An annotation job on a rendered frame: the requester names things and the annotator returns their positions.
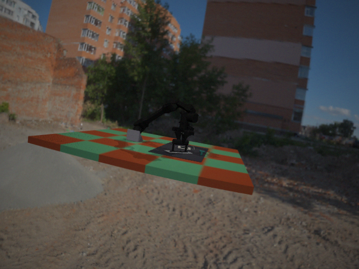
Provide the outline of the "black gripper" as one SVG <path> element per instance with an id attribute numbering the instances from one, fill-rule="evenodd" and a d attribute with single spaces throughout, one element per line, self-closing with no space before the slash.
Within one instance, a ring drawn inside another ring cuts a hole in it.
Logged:
<path id="1" fill-rule="evenodd" d="M 190 130 L 187 129 L 188 124 L 189 124 L 187 121 L 182 121 L 181 120 L 179 123 L 180 123 L 179 127 L 173 127 L 172 131 L 175 131 L 176 137 L 179 140 L 180 140 L 181 135 L 182 135 L 182 144 L 184 144 L 186 139 L 188 138 L 188 136 L 190 136 L 190 135 L 194 136 L 194 131 L 190 131 Z M 182 132 L 184 132 L 184 134 Z"/>

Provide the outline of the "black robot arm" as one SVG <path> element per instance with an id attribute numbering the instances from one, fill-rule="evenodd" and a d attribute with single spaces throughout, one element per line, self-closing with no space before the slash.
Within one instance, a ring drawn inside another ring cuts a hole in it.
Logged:
<path id="1" fill-rule="evenodd" d="M 177 107 L 174 107 L 172 104 L 176 104 Z M 134 123 L 133 130 L 140 131 L 140 133 L 142 133 L 143 130 L 149 126 L 149 123 L 151 121 L 155 120 L 156 118 L 163 115 L 164 113 L 173 112 L 173 111 L 177 110 L 177 108 L 183 109 L 180 112 L 182 121 L 187 121 L 187 122 L 192 122 L 192 123 L 196 123 L 198 121 L 199 115 L 196 113 L 196 109 L 194 108 L 194 106 L 192 104 L 186 104 L 180 100 L 169 100 L 163 104 L 162 108 L 160 108 L 153 114 L 149 115 L 148 117 L 143 117 L 143 118 L 137 120 Z"/>

